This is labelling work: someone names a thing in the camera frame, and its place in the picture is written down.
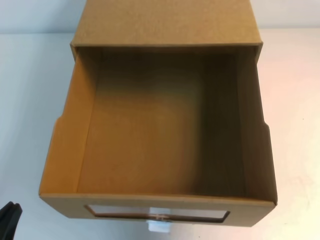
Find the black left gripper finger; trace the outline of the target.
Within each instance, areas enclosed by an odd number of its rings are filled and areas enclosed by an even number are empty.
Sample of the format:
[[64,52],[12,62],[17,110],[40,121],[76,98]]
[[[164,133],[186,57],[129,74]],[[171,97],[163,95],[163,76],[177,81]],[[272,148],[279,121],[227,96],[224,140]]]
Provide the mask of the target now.
[[0,210],[0,240],[13,240],[22,215],[20,204],[9,201]]

